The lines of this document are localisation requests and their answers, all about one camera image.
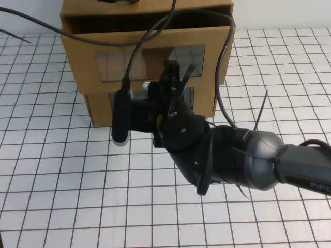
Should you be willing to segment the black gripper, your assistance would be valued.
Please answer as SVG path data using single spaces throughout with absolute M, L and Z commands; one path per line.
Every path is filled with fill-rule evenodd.
M 146 99 L 132 103 L 130 129 L 151 133 L 156 148 L 165 148 L 186 180 L 205 195 L 212 182 L 213 133 L 205 117 L 197 115 L 180 97 L 180 66 L 165 62 L 159 81 L 145 82 Z

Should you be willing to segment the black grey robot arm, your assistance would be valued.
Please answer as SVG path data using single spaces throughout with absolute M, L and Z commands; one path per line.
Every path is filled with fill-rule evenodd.
M 194 65 L 184 76 L 179 69 L 178 62 L 165 62 L 160 79 L 149 83 L 147 98 L 132 102 L 130 128 L 152 133 L 154 146 L 167 150 L 199 195 L 219 182 L 258 190 L 286 183 L 330 194 L 327 143 L 311 139 L 298 146 L 286 145 L 271 132 L 211 127 L 184 100 Z

